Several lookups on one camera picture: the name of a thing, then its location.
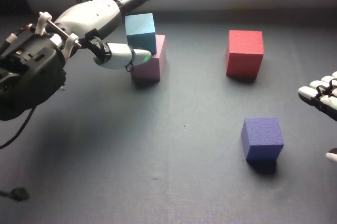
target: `stacked cubes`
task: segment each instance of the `stacked cubes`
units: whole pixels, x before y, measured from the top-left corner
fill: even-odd
[[[247,118],[241,131],[244,154],[247,161],[276,161],[283,146],[278,118]]]
[[[130,46],[152,53],[147,62],[134,67],[131,77],[160,81],[166,62],[166,38],[165,35],[156,34],[153,14],[126,16],[125,29]]]
[[[264,55],[262,32],[230,30],[226,75],[255,79]]]

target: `pink cube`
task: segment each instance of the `pink cube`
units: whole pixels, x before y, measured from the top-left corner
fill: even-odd
[[[264,55],[262,32],[230,30],[226,75],[256,78]]]
[[[137,65],[131,72],[133,79],[157,80],[163,77],[166,63],[166,39],[165,35],[156,34],[157,53],[145,63]]]

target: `red cube top face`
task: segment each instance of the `red cube top face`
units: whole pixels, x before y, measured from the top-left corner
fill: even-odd
[[[230,30],[229,53],[263,55],[264,49],[262,32]]]

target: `blue cube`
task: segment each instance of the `blue cube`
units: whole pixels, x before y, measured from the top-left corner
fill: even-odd
[[[283,146],[278,118],[247,118],[241,131],[244,154],[247,161],[276,161]]]
[[[126,38],[130,46],[157,53],[156,30],[153,14],[140,14],[125,17]]]

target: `gray tabletop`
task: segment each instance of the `gray tabletop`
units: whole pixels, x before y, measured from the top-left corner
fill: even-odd
[[[179,16],[155,15],[167,38],[157,84],[135,85],[89,51],[68,62],[66,90],[0,152],[0,189],[31,194],[0,198],[1,223],[336,223],[337,165],[324,157],[337,147],[336,122],[297,90],[337,71],[337,28],[259,14]],[[0,18],[0,39],[31,21]],[[254,83],[225,76],[229,30],[263,31]],[[124,27],[106,40],[125,42]],[[2,142],[26,116],[0,123]],[[243,120],[258,116],[280,120],[285,146],[274,173],[244,160]]]

